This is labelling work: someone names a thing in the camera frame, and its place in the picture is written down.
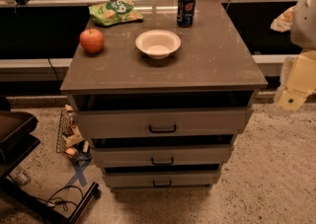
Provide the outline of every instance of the snack bag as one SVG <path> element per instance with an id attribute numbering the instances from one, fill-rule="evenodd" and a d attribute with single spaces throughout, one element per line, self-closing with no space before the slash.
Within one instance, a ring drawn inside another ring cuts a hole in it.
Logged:
<path id="1" fill-rule="evenodd" d="M 143 16 L 134 9 L 130 0 L 113 1 L 89 7 L 92 21 L 108 27 L 118 23 L 142 20 Z"/>

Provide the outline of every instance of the apple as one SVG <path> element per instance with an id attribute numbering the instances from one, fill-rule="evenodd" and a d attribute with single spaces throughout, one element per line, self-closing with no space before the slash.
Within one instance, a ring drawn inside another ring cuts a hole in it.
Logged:
<path id="1" fill-rule="evenodd" d="M 96 29 L 88 29 L 83 31 L 79 37 L 80 44 L 89 53 L 100 52 L 105 44 L 103 34 Z"/>

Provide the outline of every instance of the drawer handle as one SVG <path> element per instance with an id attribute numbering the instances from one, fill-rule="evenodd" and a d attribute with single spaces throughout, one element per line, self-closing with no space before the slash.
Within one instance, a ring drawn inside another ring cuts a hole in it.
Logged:
<path id="1" fill-rule="evenodd" d="M 172 181 L 169 180 L 169 182 L 167 184 L 156 184 L 155 181 L 152 182 L 152 185 L 156 188 L 159 188 L 159 187 L 170 187 L 172 185 Z"/>
<path id="2" fill-rule="evenodd" d="M 151 163 L 153 165 L 173 165 L 174 164 L 174 158 L 172 157 L 169 163 L 161 163 L 161 162 L 156 162 L 153 158 L 151 159 Z"/>
<path id="3" fill-rule="evenodd" d="M 173 129 L 152 129 L 152 126 L 149 125 L 149 131 L 151 133 L 174 133 L 177 130 L 177 125 L 174 125 Z"/>

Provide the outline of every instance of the gray cabinet top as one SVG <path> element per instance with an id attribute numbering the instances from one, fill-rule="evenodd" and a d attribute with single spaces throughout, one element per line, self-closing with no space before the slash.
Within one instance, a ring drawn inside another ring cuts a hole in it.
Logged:
<path id="1" fill-rule="evenodd" d="M 106 94 L 250 90 L 265 88 L 266 79 L 236 31 L 221 3 L 197 0 L 194 24 L 177 25 L 177 1 L 135 2 L 142 22 L 99 29 L 105 47 L 90 55 L 79 44 L 61 92 Z M 179 50 L 161 60 L 146 57 L 135 46 L 136 38 L 150 30 L 177 34 Z"/>

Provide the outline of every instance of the blue soda can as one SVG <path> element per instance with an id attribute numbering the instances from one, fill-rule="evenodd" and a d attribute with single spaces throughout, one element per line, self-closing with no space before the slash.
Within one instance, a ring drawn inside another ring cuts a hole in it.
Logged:
<path id="1" fill-rule="evenodd" d="M 194 22 L 196 0 L 178 0 L 177 23 L 180 27 L 190 27 Z"/>

